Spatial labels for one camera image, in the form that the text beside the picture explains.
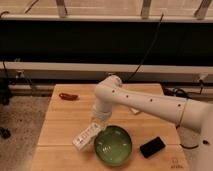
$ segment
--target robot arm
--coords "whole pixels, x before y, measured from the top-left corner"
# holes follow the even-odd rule
[[[104,121],[112,113],[113,104],[122,104],[157,116],[176,125],[201,132],[197,171],[212,170],[213,159],[213,105],[195,100],[139,93],[121,88],[117,76],[110,76],[95,89],[97,97],[93,106],[94,117]]]

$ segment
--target wire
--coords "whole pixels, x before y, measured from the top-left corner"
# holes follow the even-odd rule
[[[3,15],[5,14],[9,14],[10,12],[9,11],[3,11],[0,13],[0,19],[2,19]]]
[[[2,64],[3,64],[3,67],[4,67],[4,74],[5,74],[5,77],[7,79],[7,84],[9,84],[10,83],[9,74],[8,74],[8,71],[7,71],[7,68],[5,66],[5,62],[4,62],[3,59],[2,59]]]
[[[187,149],[187,150],[192,150],[192,149],[195,149],[195,148],[199,147],[198,144],[195,145],[195,146],[185,146],[185,145],[183,145],[183,144],[180,144],[180,146],[181,146],[182,148],[184,148],[184,149]]]
[[[163,20],[163,16],[164,16],[164,14],[162,13],[161,18],[160,18],[160,20],[159,20],[159,22],[158,22],[156,31],[155,31],[154,38],[153,38],[153,40],[152,40],[152,42],[151,42],[149,48],[147,49],[145,55],[144,55],[143,58],[141,59],[141,61],[140,61],[139,65],[138,65],[138,67],[136,68],[136,70],[129,76],[129,78],[128,78],[126,81],[131,80],[131,79],[135,76],[135,74],[138,72],[138,70],[140,69],[140,67],[144,64],[146,58],[149,56],[149,54],[150,54],[152,48],[154,47],[154,45],[155,45],[155,43],[156,43],[157,38],[158,38],[158,33],[159,33],[160,26],[161,26],[161,23],[162,23],[162,20]]]
[[[183,144],[180,144],[180,146],[184,149],[187,149],[187,150],[192,150],[192,149],[195,149],[195,148],[198,148],[199,145],[195,145],[195,146],[191,146],[191,147],[188,147],[188,146],[185,146]]]
[[[30,2],[29,6],[25,9],[24,13],[27,14],[38,1],[39,0],[35,0],[33,2]]]

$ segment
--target green bowl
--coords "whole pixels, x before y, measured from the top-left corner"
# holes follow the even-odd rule
[[[94,141],[97,156],[108,166],[120,166],[132,152],[129,134],[121,127],[110,125]]]

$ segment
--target black phone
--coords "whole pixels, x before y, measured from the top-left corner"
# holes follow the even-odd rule
[[[165,148],[165,144],[160,137],[156,137],[153,140],[149,141],[146,144],[140,146],[140,151],[145,158],[157,153],[161,149]]]

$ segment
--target floor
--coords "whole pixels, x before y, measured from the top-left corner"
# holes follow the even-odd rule
[[[0,106],[0,126],[11,131],[11,138],[0,139],[0,170],[28,171],[35,151],[50,97],[14,96],[8,106]],[[182,144],[196,145],[198,135],[178,128]],[[191,170],[196,149],[184,150]]]

